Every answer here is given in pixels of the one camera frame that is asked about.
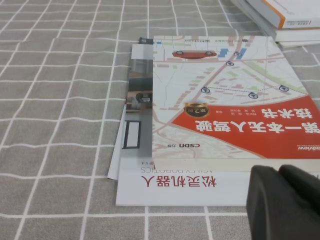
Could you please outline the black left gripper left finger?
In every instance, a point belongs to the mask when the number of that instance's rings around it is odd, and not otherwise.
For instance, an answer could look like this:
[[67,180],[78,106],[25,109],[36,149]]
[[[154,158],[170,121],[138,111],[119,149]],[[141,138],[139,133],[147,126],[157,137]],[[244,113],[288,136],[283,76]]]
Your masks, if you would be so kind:
[[253,240],[297,240],[300,196],[272,167],[250,172],[246,211]]

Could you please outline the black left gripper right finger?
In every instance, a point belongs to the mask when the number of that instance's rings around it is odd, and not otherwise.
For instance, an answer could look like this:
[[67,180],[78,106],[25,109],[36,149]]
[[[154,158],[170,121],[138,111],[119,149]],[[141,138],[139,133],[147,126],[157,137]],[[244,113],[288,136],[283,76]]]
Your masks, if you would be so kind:
[[293,165],[279,168],[280,175],[289,184],[293,200],[289,219],[294,224],[292,235],[297,240],[320,238],[320,180]]

